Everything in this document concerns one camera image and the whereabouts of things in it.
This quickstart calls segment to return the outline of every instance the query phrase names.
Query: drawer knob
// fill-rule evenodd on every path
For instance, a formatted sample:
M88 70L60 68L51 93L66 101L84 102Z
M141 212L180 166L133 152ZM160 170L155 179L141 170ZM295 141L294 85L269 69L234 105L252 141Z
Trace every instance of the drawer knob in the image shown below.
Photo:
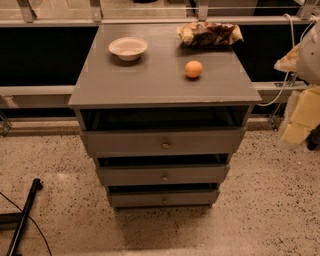
M162 148L163 148L163 149L168 149L168 148L170 148L169 142L163 141L163 142L162 142Z

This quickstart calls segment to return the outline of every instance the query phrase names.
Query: white bowl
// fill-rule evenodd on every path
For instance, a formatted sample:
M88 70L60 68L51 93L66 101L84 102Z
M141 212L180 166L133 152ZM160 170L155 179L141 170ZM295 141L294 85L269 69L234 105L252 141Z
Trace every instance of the white bowl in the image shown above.
M109 45L109 51L124 61L133 61L148 48L146 41L136 37L123 37Z

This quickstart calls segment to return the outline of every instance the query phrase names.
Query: cabinet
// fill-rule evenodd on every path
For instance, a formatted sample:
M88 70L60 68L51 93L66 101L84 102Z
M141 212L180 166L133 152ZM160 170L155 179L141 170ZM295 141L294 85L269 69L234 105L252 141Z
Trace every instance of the cabinet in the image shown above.
M112 207L212 205L260 96L231 48L190 49L178 24L100 25L69 101ZM145 39L134 62L108 52ZM184 65L198 60L196 80Z

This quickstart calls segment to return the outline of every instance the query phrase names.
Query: terrazzo floor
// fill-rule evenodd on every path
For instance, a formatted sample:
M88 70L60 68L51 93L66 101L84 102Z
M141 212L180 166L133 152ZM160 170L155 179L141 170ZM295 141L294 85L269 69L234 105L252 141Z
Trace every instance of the terrazzo floor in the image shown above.
M31 216L52 255L320 255L319 166L319 150L282 150L268 126L249 126L212 208L115 211L76 125L0 138L0 191L23 207L42 180ZM0 213L16 211L0 197ZM12 234L0 232L0 255ZM49 255L30 221L19 252Z

